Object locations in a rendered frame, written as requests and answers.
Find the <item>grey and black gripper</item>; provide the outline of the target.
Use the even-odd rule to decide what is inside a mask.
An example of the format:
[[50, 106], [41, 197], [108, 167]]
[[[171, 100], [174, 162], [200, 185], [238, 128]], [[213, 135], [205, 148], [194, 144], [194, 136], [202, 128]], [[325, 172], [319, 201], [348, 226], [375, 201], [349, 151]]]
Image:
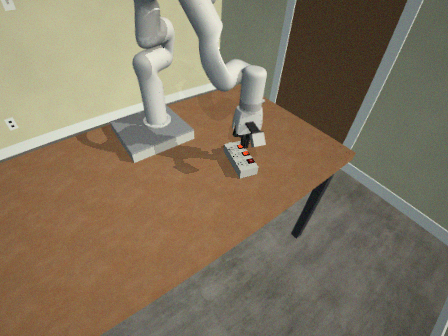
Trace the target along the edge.
[[[233, 122], [232, 122], [232, 129], [234, 129], [232, 135], [234, 137], [241, 138], [240, 144], [244, 149], [248, 148], [248, 145], [250, 142], [249, 133], [251, 133], [249, 131], [249, 129], [247, 128], [247, 126], [245, 125], [245, 123], [255, 122], [257, 127], [261, 130], [262, 119], [263, 119], [262, 106], [261, 106], [260, 110], [257, 112], [247, 112], [247, 111], [242, 110], [239, 106], [236, 107], [234, 117], [233, 117]], [[249, 113], [251, 113], [251, 114], [249, 114]], [[256, 113], [256, 114], [253, 114], [253, 113]], [[234, 126], [235, 126], [235, 128], [234, 128]]]

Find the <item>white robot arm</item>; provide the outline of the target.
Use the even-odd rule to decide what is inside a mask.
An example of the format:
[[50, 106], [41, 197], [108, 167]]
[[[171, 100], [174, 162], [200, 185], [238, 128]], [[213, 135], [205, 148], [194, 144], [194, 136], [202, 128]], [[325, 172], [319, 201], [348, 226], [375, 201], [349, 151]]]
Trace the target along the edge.
[[[224, 63], [219, 51], [223, 24], [213, 6], [216, 0], [178, 1], [198, 36], [201, 64], [212, 85], [226, 92], [241, 84], [239, 107], [247, 112], [259, 111], [265, 103], [267, 72], [238, 59]], [[152, 129], [162, 128], [171, 122], [171, 117], [166, 112], [163, 84], [157, 73], [173, 61], [174, 27], [169, 19], [160, 17], [157, 0], [134, 0], [134, 9], [136, 42], [146, 49], [132, 61], [146, 116], [143, 124]], [[245, 125], [251, 132], [251, 147], [266, 145], [264, 131], [254, 122]]]

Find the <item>white power strip panel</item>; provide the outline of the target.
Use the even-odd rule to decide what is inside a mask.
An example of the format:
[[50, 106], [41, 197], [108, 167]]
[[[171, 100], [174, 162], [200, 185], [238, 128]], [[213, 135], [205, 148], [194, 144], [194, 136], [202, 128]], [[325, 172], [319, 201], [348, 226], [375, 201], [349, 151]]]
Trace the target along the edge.
[[224, 153], [239, 178], [256, 175], [258, 172], [258, 165], [240, 143], [241, 141], [224, 144]]

